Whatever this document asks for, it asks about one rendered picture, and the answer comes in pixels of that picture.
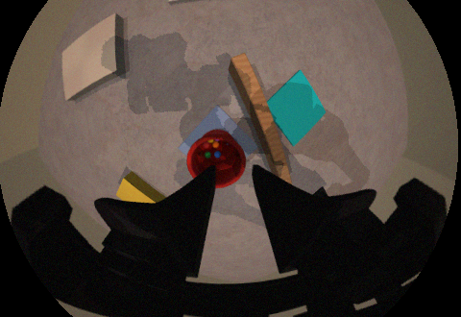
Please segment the tan flat rectangular block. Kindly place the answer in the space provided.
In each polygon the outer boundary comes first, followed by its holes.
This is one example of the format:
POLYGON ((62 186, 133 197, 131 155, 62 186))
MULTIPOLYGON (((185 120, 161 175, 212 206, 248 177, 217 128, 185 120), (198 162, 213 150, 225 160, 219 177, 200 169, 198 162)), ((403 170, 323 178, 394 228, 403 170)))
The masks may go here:
POLYGON ((118 13, 112 14, 62 51, 66 102, 76 101, 95 87, 126 74, 123 24, 118 13))

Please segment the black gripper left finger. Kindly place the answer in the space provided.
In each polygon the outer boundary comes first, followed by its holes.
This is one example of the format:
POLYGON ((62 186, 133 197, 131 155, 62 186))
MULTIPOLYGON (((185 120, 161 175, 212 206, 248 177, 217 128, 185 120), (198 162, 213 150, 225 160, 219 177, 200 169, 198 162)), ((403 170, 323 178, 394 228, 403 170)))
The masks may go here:
POLYGON ((192 182, 156 203, 99 198, 94 206, 109 229, 165 244, 187 277, 197 279, 214 203, 216 171, 210 166, 192 182))

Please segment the brown rectangular bar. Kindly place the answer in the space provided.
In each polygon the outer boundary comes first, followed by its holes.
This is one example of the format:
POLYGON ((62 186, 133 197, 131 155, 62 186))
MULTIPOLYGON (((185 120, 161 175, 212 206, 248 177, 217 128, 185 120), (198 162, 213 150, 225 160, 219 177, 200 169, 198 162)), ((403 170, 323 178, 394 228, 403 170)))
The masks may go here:
POLYGON ((262 94, 260 85, 258 85, 256 75, 246 53, 230 57, 230 68, 228 70, 239 95, 241 95, 250 120, 253 122, 272 174, 279 176, 282 180, 292 185, 287 160, 285 160, 283 147, 281 147, 277 133, 276 121, 274 121, 272 111, 269 109, 264 94, 262 94))

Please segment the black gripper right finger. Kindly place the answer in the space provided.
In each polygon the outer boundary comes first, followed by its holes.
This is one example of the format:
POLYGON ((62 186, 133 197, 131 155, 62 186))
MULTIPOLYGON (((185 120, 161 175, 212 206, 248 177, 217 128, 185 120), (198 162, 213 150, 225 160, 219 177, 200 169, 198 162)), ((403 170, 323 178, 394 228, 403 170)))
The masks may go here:
POLYGON ((297 271, 295 263, 329 222, 370 208, 376 198, 372 189, 315 197, 257 164, 253 166, 253 180, 278 274, 297 271))

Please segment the yellow rectangular block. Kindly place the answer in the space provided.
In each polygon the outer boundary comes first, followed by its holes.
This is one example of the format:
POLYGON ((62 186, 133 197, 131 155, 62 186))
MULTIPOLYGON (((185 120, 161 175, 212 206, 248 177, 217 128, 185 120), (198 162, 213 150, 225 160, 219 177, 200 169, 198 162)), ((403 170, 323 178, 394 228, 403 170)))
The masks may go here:
POLYGON ((141 202, 141 203, 156 203, 164 201, 164 195, 158 193, 153 187, 145 183, 138 175, 130 171, 126 178, 122 180, 119 185, 118 193, 119 199, 122 201, 141 202))

